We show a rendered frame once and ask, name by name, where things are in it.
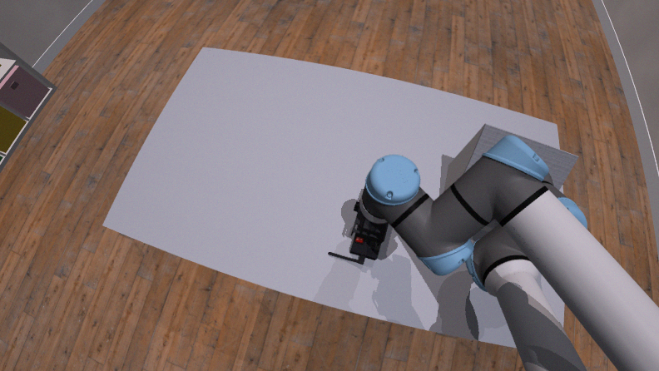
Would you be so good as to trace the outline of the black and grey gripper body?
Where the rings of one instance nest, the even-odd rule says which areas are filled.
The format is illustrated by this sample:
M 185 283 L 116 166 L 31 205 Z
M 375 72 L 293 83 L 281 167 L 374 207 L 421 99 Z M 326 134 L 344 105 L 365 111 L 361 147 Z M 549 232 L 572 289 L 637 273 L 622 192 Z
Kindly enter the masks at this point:
M 359 207 L 358 208 L 358 213 L 357 213 L 357 216 L 356 216 L 356 219 L 355 219 L 354 227 L 353 227 L 352 232 L 351 232 L 351 236 L 352 236 L 353 233 L 355 233 L 355 236 L 357 236 L 359 238 L 366 239 L 366 240 L 371 240 L 373 242 L 377 242 L 377 243 L 381 244 L 382 242 L 384 242 L 389 223 L 387 222 L 387 223 L 377 224 L 376 225 L 375 223 L 372 224 L 372 222 L 371 222 L 371 225 L 372 225 L 371 226 L 370 222 L 371 221 L 367 220 L 364 217 L 364 215 L 362 214 L 362 212 L 360 210 L 360 207 Z M 356 225 L 358 225 L 357 230 L 355 229 Z M 383 226 L 383 229 L 382 229 L 382 226 Z

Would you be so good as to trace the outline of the black power strip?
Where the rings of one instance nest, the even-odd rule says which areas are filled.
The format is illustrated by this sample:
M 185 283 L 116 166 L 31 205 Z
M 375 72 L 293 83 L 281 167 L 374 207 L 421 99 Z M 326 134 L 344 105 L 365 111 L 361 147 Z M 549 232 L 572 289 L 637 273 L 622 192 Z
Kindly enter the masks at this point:
M 354 237 L 354 241 L 350 250 L 351 254 L 358 255 L 359 254 L 359 260 L 351 259 L 349 257 L 345 257 L 343 255 L 337 255 L 335 253 L 329 252 L 330 255 L 333 255 L 335 257 L 344 259 L 344 260 L 349 260 L 356 262 L 358 264 L 364 264 L 365 258 L 371 259 L 371 260 L 376 260 L 378 258 L 379 254 L 379 249 L 380 249 L 379 243 L 362 239 L 357 236 Z

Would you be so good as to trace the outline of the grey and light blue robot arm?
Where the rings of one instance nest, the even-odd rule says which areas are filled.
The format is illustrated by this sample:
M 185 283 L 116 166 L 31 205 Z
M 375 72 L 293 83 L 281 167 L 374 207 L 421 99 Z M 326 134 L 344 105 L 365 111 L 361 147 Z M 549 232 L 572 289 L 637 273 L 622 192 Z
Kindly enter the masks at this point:
M 497 297 L 526 371 L 587 371 L 538 271 L 618 371 L 659 371 L 659 307 L 519 138 L 502 138 L 436 200 L 404 156 L 381 157 L 370 171 L 364 217 L 388 222 L 436 275 L 465 262 L 475 284 Z M 500 225 L 472 243 L 494 219 Z

